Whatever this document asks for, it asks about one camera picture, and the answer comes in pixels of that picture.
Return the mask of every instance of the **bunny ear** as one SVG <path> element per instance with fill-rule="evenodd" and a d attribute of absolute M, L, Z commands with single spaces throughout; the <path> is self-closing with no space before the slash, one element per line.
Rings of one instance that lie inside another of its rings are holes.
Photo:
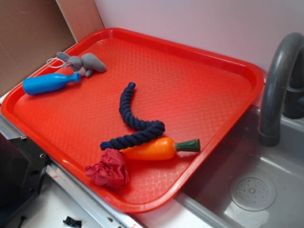
<path fill-rule="evenodd" d="M 68 54 L 63 53 L 63 52 L 61 52 L 61 51 L 57 52 L 56 56 L 57 56 L 59 59 L 65 61 L 65 62 L 67 62 L 68 59 L 71 57 L 71 56 L 69 56 Z"/>
<path fill-rule="evenodd" d="M 72 65 L 74 65 L 73 63 L 64 63 L 62 64 L 62 68 L 68 68 L 68 67 L 71 67 Z"/>

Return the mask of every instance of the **sink basin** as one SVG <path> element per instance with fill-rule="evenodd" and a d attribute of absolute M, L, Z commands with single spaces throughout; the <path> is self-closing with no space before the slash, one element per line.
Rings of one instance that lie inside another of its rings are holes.
<path fill-rule="evenodd" d="M 304 124 L 282 117 L 281 142 L 267 148 L 258 117 L 250 107 L 182 192 L 225 227 L 303 227 Z"/>

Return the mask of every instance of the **brown cardboard panel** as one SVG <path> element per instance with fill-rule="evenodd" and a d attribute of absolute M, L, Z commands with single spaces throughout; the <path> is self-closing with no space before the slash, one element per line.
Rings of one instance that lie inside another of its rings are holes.
<path fill-rule="evenodd" d="M 57 0 L 57 3 L 76 41 L 104 29 L 94 0 Z"/>
<path fill-rule="evenodd" d="M 0 0 L 0 96 L 75 40 L 55 0 Z"/>

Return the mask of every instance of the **red tray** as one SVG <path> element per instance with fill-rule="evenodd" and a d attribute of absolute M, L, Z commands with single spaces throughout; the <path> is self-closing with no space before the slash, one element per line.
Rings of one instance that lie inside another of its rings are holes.
<path fill-rule="evenodd" d="M 250 63 L 119 28 L 96 32 L 67 53 L 94 53 L 107 71 L 41 95 L 29 96 L 19 85 L 4 100 L 2 113 L 63 168 L 127 213 L 172 199 L 263 87 L 262 73 Z M 45 66 L 34 76 L 54 72 L 72 73 Z M 135 116 L 163 121 L 164 135 L 177 143 L 199 138 L 202 151 L 178 152 L 168 161 L 127 161 L 130 182 L 124 188 L 98 187 L 84 169 L 99 161 L 101 142 L 133 133 L 118 111 L 129 82 L 137 85 Z"/>

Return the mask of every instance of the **braided rope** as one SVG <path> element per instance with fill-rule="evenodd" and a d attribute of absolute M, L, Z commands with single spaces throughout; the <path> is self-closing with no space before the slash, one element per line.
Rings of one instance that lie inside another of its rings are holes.
<path fill-rule="evenodd" d="M 128 147 L 139 146 L 143 143 L 148 143 L 153 139 L 157 139 L 165 131 L 165 124 L 163 122 L 159 120 L 139 120 L 132 114 L 130 103 L 135 86 L 135 83 L 130 82 L 124 89 L 120 97 L 119 112 L 123 117 L 123 121 L 138 132 L 123 137 L 117 137 L 108 142 L 102 142 L 100 144 L 102 150 L 105 150 L 106 148 L 121 150 Z"/>

